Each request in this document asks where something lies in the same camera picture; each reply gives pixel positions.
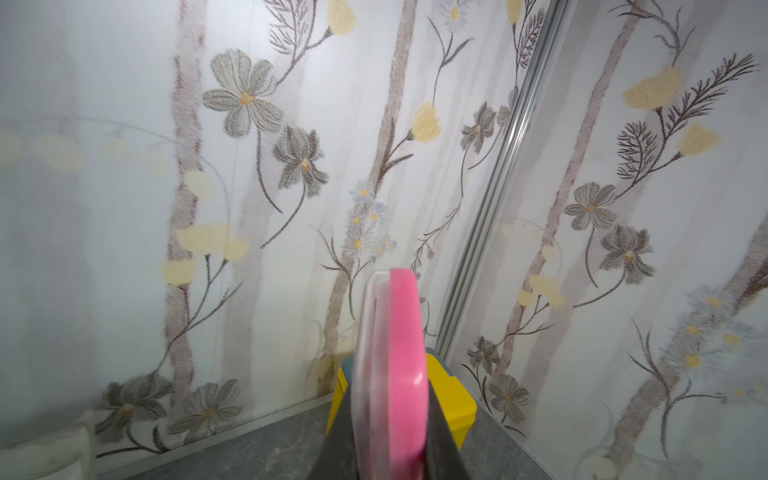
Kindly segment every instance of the white daisy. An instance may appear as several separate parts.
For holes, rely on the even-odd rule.
[[[472,0],[441,0],[440,16],[442,24],[451,32],[457,35],[465,25],[467,25],[467,11]]]
[[[350,192],[355,201],[355,205],[367,205],[373,203],[373,185],[365,180],[360,180],[355,185],[355,190]]]
[[[388,234],[385,235],[380,241],[374,245],[373,256],[381,258],[387,253],[392,253],[397,248],[397,242],[395,242]]]
[[[760,335],[752,326],[735,320],[725,323],[715,335],[715,346],[726,353],[755,357],[766,353],[768,349],[765,336]]]
[[[701,316],[713,320],[730,318],[735,311],[733,295],[721,288],[702,285],[686,293],[691,308]]]
[[[374,202],[368,209],[368,215],[366,221],[369,221],[372,225],[381,223],[386,218],[386,205],[379,202]]]
[[[759,376],[742,376],[727,380],[717,392],[728,403],[768,405],[768,381]]]

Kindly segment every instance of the gray flower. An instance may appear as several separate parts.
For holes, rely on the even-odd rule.
[[[496,123],[498,123],[498,126],[501,128],[504,128],[509,123],[509,119],[512,118],[512,108],[515,106],[515,101],[518,98],[518,88],[515,87],[512,91],[509,92],[509,96],[507,97],[507,104],[508,106],[502,105],[498,108],[498,115],[496,116]]]
[[[168,427],[168,433],[187,433],[184,444],[196,442],[228,427],[243,407],[228,406],[240,394],[231,379],[219,388],[218,383],[206,383],[192,392],[181,404],[188,414]]]
[[[288,188],[303,180],[306,195],[312,198],[320,194],[320,185],[328,183],[328,174],[315,167],[315,161],[323,156],[323,152],[314,130],[307,134],[299,127],[286,126],[272,153],[286,165],[278,188]]]
[[[250,58],[240,50],[227,50],[210,63],[223,90],[209,90],[203,103],[215,111],[228,111],[224,130],[231,137],[242,137],[250,131],[250,123],[260,130],[277,132],[283,111],[264,100],[274,92],[272,64],[259,60],[251,68]]]
[[[96,425],[96,438],[101,443],[119,442],[125,429],[136,421],[154,421],[167,414],[157,401],[173,390],[171,383],[158,374],[135,376],[122,385],[110,383],[101,398],[112,413]]]
[[[462,148],[466,150],[472,142],[475,142],[475,153],[479,154],[482,149],[482,142],[493,135],[493,120],[496,118],[496,112],[488,107],[488,102],[483,102],[480,109],[475,112],[475,124],[471,127],[465,125],[462,128]]]
[[[640,255],[650,253],[653,249],[648,245],[648,230],[638,232],[632,227],[617,225],[608,235],[603,237],[603,248],[610,250],[600,264],[602,270],[624,268],[625,283],[639,284],[646,276],[653,276],[656,269],[643,263]]]
[[[514,423],[520,423],[525,420],[525,415],[520,410],[520,406],[528,404],[528,390],[518,386],[518,381],[511,376],[504,374],[498,379],[498,385],[491,383],[488,386],[494,398],[491,400],[493,408],[512,419]]]
[[[473,367],[482,365],[482,368],[490,375],[493,373],[493,364],[499,362],[498,351],[496,345],[486,340],[485,337],[480,335],[480,338],[475,341],[476,350],[467,350],[469,356],[469,363]]]
[[[576,203],[565,208],[567,215],[576,216],[571,223],[574,230],[583,230],[589,227],[590,222],[603,230],[609,228],[616,220],[616,214],[601,207],[610,205],[616,200],[614,190],[616,187],[613,185],[600,188],[600,185],[595,182],[589,182],[577,188],[574,192]]]

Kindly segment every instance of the yellow flower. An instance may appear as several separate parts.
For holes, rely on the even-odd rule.
[[[224,246],[224,258],[233,262],[243,258],[250,249],[250,242],[239,238],[230,238]]]
[[[214,183],[202,170],[190,170],[184,174],[184,185],[192,194],[205,201],[214,194]]]
[[[533,293],[520,290],[518,292],[518,303],[520,303],[521,306],[528,306],[533,304]]]
[[[149,166],[150,172],[152,172],[152,177],[168,177],[168,159],[159,148],[152,147],[147,150],[147,165]]]
[[[723,306],[723,301],[719,298],[715,298],[714,296],[708,296],[704,299],[704,303],[707,305],[713,307],[713,308],[721,308]]]
[[[179,244],[192,253],[208,254],[224,249],[229,227],[218,225],[193,225],[176,232]]]
[[[592,462],[592,472],[597,480],[612,480],[616,478],[616,465],[605,457],[596,458]]]
[[[692,124],[683,132],[683,138],[680,139],[677,149],[683,155],[702,154],[714,148],[719,141],[720,135],[716,131],[712,131],[701,124]]]
[[[731,346],[741,343],[741,338],[739,338],[738,335],[733,335],[732,333],[726,333],[723,335],[723,340],[725,340],[725,343]]]
[[[21,138],[13,131],[0,128],[0,167],[10,167],[26,156]]]
[[[435,105],[427,102],[416,112],[416,118],[413,120],[411,133],[413,137],[421,142],[432,141],[440,135],[439,119]]]
[[[685,356],[685,364],[692,367],[701,366],[701,358],[691,353]]]
[[[520,19],[520,12],[523,10],[523,0],[507,0],[507,16],[512,24]]]
[[[680,90],[680,75],[665,68],[655,77],[644,79],[624,92],[624,101],[632,108],[653,110],[668,104]]]
[[[552,306],[564,305],[567,301],[558,290],[558,279],[553,276],[531,275],[528,278],[528,283],[531,284],[531,288],[536,295],[547,297],[547,301]]]
[[[128,142],[119,134],[111,133],[104,137],[104,141],[101,142],[101,154],[109,160],[127,161],[131,156],[131,152],[128,149]]]
[[[187,258],[163,263],[160,271],[163,273],[165,281],[171,285],[184,285],[192,281],[195,267],[197,267],[197,262],[194,258]]]
[[[59,134],[45,134],[35,141],[35,153],[63,174],[73,174],[85,165],[78,145]]]
[[[545,261],[552,262],[558,258],[558,251],[552,245],[544,245],[541,248],[541,256],[544,257]]]
[[[346,35],[357,25],[355,12],[346,0],[331,0],[328,5],[328,28],[334,35]]]

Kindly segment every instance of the flower stem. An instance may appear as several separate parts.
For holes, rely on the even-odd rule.
[[[546,329],[552,327],[552,325],[544,326],[544,324],[542,323],[541,326],[539,326],[536,330],[534,330],[532,332],[521,333],[523,330],[525,330],[526,326],[531,324],[531,321],[533,321],[533,318],[535,316],[537,316],[539,313],[543,312],[544,309],[549,306],[549,302],[547,302],[542,308],[538,308],[538,303],[539,303],[540,300],[541,300],[541,295],[539,295],[538,298],[536,299],[536,305],[533,307],[533,315],[531,315],[531,318],[529,318],[528,321],[525,322],[525,325],[521,326],[520,328],[518,328],[517,330],[515,330],[512,333],[507,333],[506,335],[504,335],[504,338],[502,338],[501,342],[496,343],[496,346],[499,346],[502,343],[504,343],[504,341],[507,339],[508,336],[513,336],[513,335],[532,335],[534,333],[539,333],[542,330],[546,330]]]
[[[131,443],[133,443],[134,445],[136,445],[136,446],[137,446],[139,449],[142,449],[142,450],[146,450],[146,451],[147,451],[147,452],[149,452],[149,453],[157,453],[157,454],[163,453],[163,452],[161,452],[160,450],[151,449],[151,448],[149,448],[149,447],[146,447],[146,446],[142,445],[141,443],[139,443],[139,442],[136,440],[136,438],[134,437],[134,434],[133,434],[133,433],[131,433],[131,424],[130,424],[130,423],[129,423],[129,424],[128,424],[128,426],[125,428],[125,435],[127,435],[127,437],[128,437],[128,440],[131,440]]]
[[[696,395],[681,395],[681,396],[678,396],[672,402],[667,402],[667,405],[664,407],[664,414],[661,416],[661,439],[660,440],[661,440],[661,451],[664,453],[665,458],[670,458],[669,454],[667,453],[667,423],[669,422],[669,415],[670,415],[670,412],[672,412],[672,408],[680,400],[694,399],[694,398],[701,398],[701,397],[706,397],[710,399],[720,399],[720,400],[723,399],[722,396],[706,395],[703,393],[699,393]]]
[[[482,399],[483,399],[483,402],[485,402],[485,408],[487,408],[487,409],[488,409],[488,412],[492,414],[492,412],[491,412],[491,407],[490,407],[490,406],[488,406],[488,399],[487,399],[487,398],[485,398],[485,392],[483,391],[484,389],[482,388],[482,385],[480,384],[480,378],[479,378],[479,377],[478,377],[478,376],[475,374],[475,372],[473,372],[473,371],[472,371],[472,369],[471,369],[471,368],[469,368],[469,367],[468,367],[466,364],[462,363],[462,366],[463,366],[464,368],[466,368],[467,370],[469,370],[469,372],[470,372],[470,373],[472,374],[472,376],[475,378],[475,381],[478,383],[478,388],[480,389],[480,394],[482,395]]]
[[[288,221],[287,221],[287,222],[286,222],[286,223],[285,223],[285,224],[284,224],[284,225],[283,225],[283,226],[280,228],[280,230],[278,230],[278,231],[277,231],[277,233],[275,233],[274,235],[272,235],[272,237],[271,237],[269,240],[267,240],[266,242],[264,242],[264,244],[261,246],[261,248],[264,248],[264,247],[266,247],[267,245],[269,245],[269,244],[270,244],[270,242],[271,242],[272,240],[275,240],[275,237],[277,237],[278,235],[280,235],[280,234],[283,232],[283,230],[285,230],[285,229],[286,229],[286,227],[288,227],[288,223],[290,223],[290,222],[291,222],[291,220],[293,220],[293,218],[296,216],[296,214],[297,214],[297,213],[299,213],[299,209],[301,208],[301,204],[303,204],[303,203],[304,203],[304,197],[306,197],[306,182],[302,182],[302,185],[303,185],[303,188],[302,188],[302,190],[301,190],[301,200],[299,200],[299,204],[298,204],[298,205],[296,205],[296,209],[293,211],[293,213],[292,213],[292,214],[290,214],[290,217],[288,218]]]
[[[493,147],[494,147],[494,145],[496,145],[496,141],[497,141],[497,140],[498,140],[498,138],[499,138],[499,137],[502,135],[502,131],[503,131],[503,128],[499,128],[499,129],[498,129],[498,131],[496,132],[496,138],[494,138],[494,139],[493,139],[493,143],[491,144],[491,147],[488,149],[488,151],[487,151],[487,152],[485,152],[485,155],[483,155],[483,157],[480,159],[480,161],[479,161],[478,163],[476,163],[476,164],[472,165],[472,166],[471,166],[470,168],[468,168],[467,170],[471,170],[471,169],[473,169],[473,168],[477,167],[477,166],[478,166],[478,165],[480,165],[480,164],[481,164],[481,163],[482,163],[482,162],[483,162],[483,161],[484,161],[486,158],[488,158],[488,155],[490,155],[490,154],[491,154],[491,151],[493,150]]]
[[[203,304],[205,303],[205,299],[208,297],[208,293],[210,292],[210,286],[214,284],[214,281],[219,276],[219,273],[221,273],[221,270],[224,268],[224,266],[227,265],[227,259],[224,259],[221,261],[221,266],[219,267],[219,270],[214,274],[213,277],[210,276],[210,253],[205,256],[205,270],[206,270],[206,286],[205,286],[205,292],[203,293],[203,299],[200,301],[200,305],[197,306],[197,310],[195,310],[194,315],[192,317],[189,317],[187,319],[187,325],[189,326],[194,320],[197,318],[197,315],[200,314],[200,310],[203,308]]]
[[[599,297],[597,297],[597,298],[593,298],[592,300],[589,300],[588,302],[579,303],[578,305],[574,305],[573,307],[574,307],[574,308],[578,308],[578,307],[580,307],[580,306],[589,305],[590,303],[594,303],[594,302],[597,302],[599,299],[606,297],[606,296],[607,296],[609,293],[613,292],[614,290],[616,290],[616,289],[619,287],[619,285],[621,285],[621,282],[623,282],[623,281],[624,281],[624,277],[625,277],[626,275],[627,275],[627,271],[625,270],[625,271],[624,271],[624,272],[621,274],[621,278],[619,279],[619,282],[618,282],[616,285],[614,285],[614,286],[613,286],[613,288],[611,288],[610,290],[608,290],[606,293],[603,293],[603,294],[602,294],[602,295],[600,295]]]
[[[467,148],[464,149],[464,156],[462,157],[462,176],[459,179],[461,187],[462,187],[462,199],[459,200],[459,205],[461,205],[461,201],[464,199],[464,163],[467,161],[467,152],[468,151],[469,151],[469,145],[467,145]]]
[[[231,292],[230,292],[230,290],[229,290],[229,289],[226,289],[226,290],[224,291],[224,296],[221,298],[221,300],[219,300],[219,304],[218,304],[218,305],[216,305],[216,306],[214,307],[214,309],[213,309],[213,310],[211,310],[211,311],[210,311],[210,312],[209,312],[209,313],[208,313],[206,316],[204,316],[203,318],[199,319],[199,320],[198,320],[198,321],[196,321],[195,323],[192,323],[192,321],[191,321],[191,320],[190,320],[189,322],[187,322],[187,325],[186,325],[186,326],[185,326],[183,329],[181,329],[181,331],[180,331],[180,332],[179,332],[179,333],[178,333],[178,334],[177,334],[177,335],[176,335],[176,336],[175,336],[175,337],[174,337],[174,338],[173,338],[173,339],[172,339],[170,342],[168,342],[168,345],[165,347],[165,354],[163,355],[163,358],[160,360],[160,363],[158,363],[158,364],[157,364],[157,368],[156,368],[155,370],[153,370],[153,371],[152,371],[152,374],[155,374],[155,373],[157,373],[157,372],[160,370],[160,367],[162,367],[162,366],[163,366],[163,363],[165,363],[165,359],[166,359],[166,358],[168,358],[168,354],[170,353],[170,348],[173,346],[173,344],[176,342],[176,340],[178,340],[178,339],[179,339],[179,338],[181,338],[182,336],[184,336],[184,335],[186,335],[187,333],[189,333],[189,331],[190,331],[190,330],[192,330],[194,327],[196,327],[196,326],[200,325],[202,322],[204,322],[204,321],[208,320],[209,318],[211,318],[211,317],[212,317],[212,315],[213,315],[214,313],[216,313],[216,312],[217,312],[217,311],[218,311],[218,310],[219,310],[219,309],[222,307],[222,305],[224,305],[224,304],[225,304],[225,302],[226,302],[227,300],[229,300],[230,298],[232,298],[232,295],[234,295],[235,293],[237,293],[237,291],[238,291],[238,290],[240,289],[240,287],[243,285],[243,282],[244,282],[244,281],[245,281],[245,280],[243,280],[243,281],[241,281],[240,283],[238,283],[238,284],[237,284],[237,286],[234,288],[234,290],[232,290]]]
[[[261,191],[264,192],[266,201],[270,202],[270,205],[275,207],[275,210],[282,213],[283,211],[280,208],[278,208],[277,205],[275,205],[275,203],[272,201],[272,198],[270,198],[270,195],[266,192],[266,187],[264,186],[264,179],[261,177],[261,130],[259,130],[258,128],[256,129],[256,174],[259,177],[259,185],[261,185]]]
[[[435,106],[435,96],[437,95],[437,80],[440,78],[440,71],[442,70],[443,66],[445,66],[446,58],[448,58],[448,55],[451,53],[452,44],[453,44],[453,34],[451,33],[451,38],[448,40],[448,48],[443,53],[442,60],[440,61],[440,66],[437,69],[437,75],[435,75],[435,86],[432,88],[432,106],[433,107]]]
[[[110,450],[109,452],[104,452],[96,455],[96,458],[106,457],[107,455],[115,455],[116,453],[136,452],[137,450],[144,450],[144,449],[140,447],[127,447],[125,449]]]
[[[594,236],[594,225],[592,226],[592,231],[589,234],[589,240],[587,240],[587,248],[584,249],[584,265],[587,267],[587,275],[589,276],[589,280],[591,280],[592,285],[594,285],[594,288],[599,288],[598,285],[595,283],[594,278],[592,277],[592,272],[589,271],[589,246],[592,245],[593,236]]]

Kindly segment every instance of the tree trunk pattern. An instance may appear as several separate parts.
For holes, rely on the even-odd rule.
[[[386,106],[384,107],[381,128],[379,129],[376,156],[368,177],[369,182],[374,186],[374,197],[379,192],[379,188],[384,180],[384,160],[389,154],[390,139],[395,134],[395,125],[400,113],[400,106],[402,105],[402,92],[406,83],[406,67],[408,66],[411,40],[413,39],[417,2],[418,0],[405,0],[402,4],[400,25],[395,42],[395,54],[392,56],[392,65],[389,70],[389,93]],[[355,239],[352,238],[351,233],[348,231],[344,240],[343,252],[350,251],[353,248],[354,242]],[[344,253],[340,261],[344,266],[350,268],[353,258]],[[339,343],[339,318],[341,317],[341,307],[348,282],[344,272],[339,271],[336,274],[336,281],[333,284],[333,292],[331,293],[326,311],[326,323],[323,327],[322,358],[330,358],[330,364],[328,369],[318,379],[318,395],[330,392],[331,385],[333,384],[333,373],[336,371],[333,357],[336,354],[336,347]]]
[[[207,0],[180,0],[177,24],[176,86],[172,100],[176,134],[176,161],[179,186],[174,195],[168,232],[168,260],[191,258],[192,254],[179,245],[176,232],[194,223],[197,198],[181,180],[190,170],[200,169],[200,122],[197,106],[202,97],[200,61],[205,46],[205,12]],[[189,312],[189,285],[167,286],[165,293],[165,338],[170,342],[183,328]],[[174,370],[174,391],[170,398],[177,412],[189,392],[194,377],[192,351],[187,336],[182,336],[170,348],[170,364]]]
[[[733,294],[734,298],[741,298],[745,293],[748,293],[753,286],[751,280],[765,262],[768,262],[768,215],[763,218],[752,236],[746,254],[739,268],[726,285],[726,290]],[[744,308],[746,304],[747,302],[740,303],[738,307]],[[677,337],[673,336],[669,345],[673,345],[677,341]],[[680,376],[664,357],[658,361],[657,367],[667,379],[670,390],[674,390],[680,381]],[[649,377],[627,404],[616,424],[614,441],[608,448],[607,454],[607,457],[616,465],[617,472],[622,472],[632,462],[634,443],[640,438],[650,414],[661,405],[664,399],[664,389],[658,379]]]
[[[608,85],[611,83],[611,79],[613,78],[614,72],[616,71],[616,67],[618,66],[619,60],[621,59],[621,55],[624,53],[624,47],[629,42],[629,38],[639,21],[640,19],[637,17],[627,17],[627,21],[624,23],[624,27],[622,27],[621,33],[618,37],[616,37],[616,40],[611,47],[611,52],[608,55],[608,60],[605,62],[603,72],[600,75],[597,83],[594,84],[594,88],[592,89],[592,93],[589,97],[587,113],[584,116],[584,120],[581,122],[581,128],[579,129],[578,136],[576,137],[576,147],[574,149],[574,153],[571,156],[571,161],[568,162],[568,168],[565,171],[563,180],[560,183],[560,188],[555,195],[554,203],[550,207],[549,213],[547,215],[547,224],[545,225],[544,237],[541,239],[541,249],[536,254],[533,262],[531,262],[531,266],[528,268],[528,273],[526,274],[525,281],[523,282],[522,289],[526,292],[532,291],[531,285],[528,283],[528,278],[531,275],[538,275],[541,272],[541,268],[544,266],[544,255],[542,254],[542,250],[547,245],[551,246],[554,244],[554,237],[557,235],[558,228],[560,227],[560,217],[563,214],[565,204],[568,202],[568,195],[571,192],[571,187],[573,187],[573,184],[576,181],[576,176],[578,175],[578,171],[581,168],[581,164],[584,162],[584,154],[587,152],[587,146],[589,145],[589,140],[592,136],[592,129],[594,128],[594,124],[598,120],[598,114],[600,113],[600,108],[603,104],[605,91],[607,90]],[[525,309],[520,305],[520,303],[515,304],[515,308],[512,310],[512,316],[507,324],[505,335],[508,335],[509,333],[512,333],[520,328],[524,310]],[[514,344],[514,335],[508,336],[504,340],[502,359],[497,369],[494,371],[495,378],[498,378],[498,376],[505,372],[509,367],[509,363],[512,358],[512,347]]]

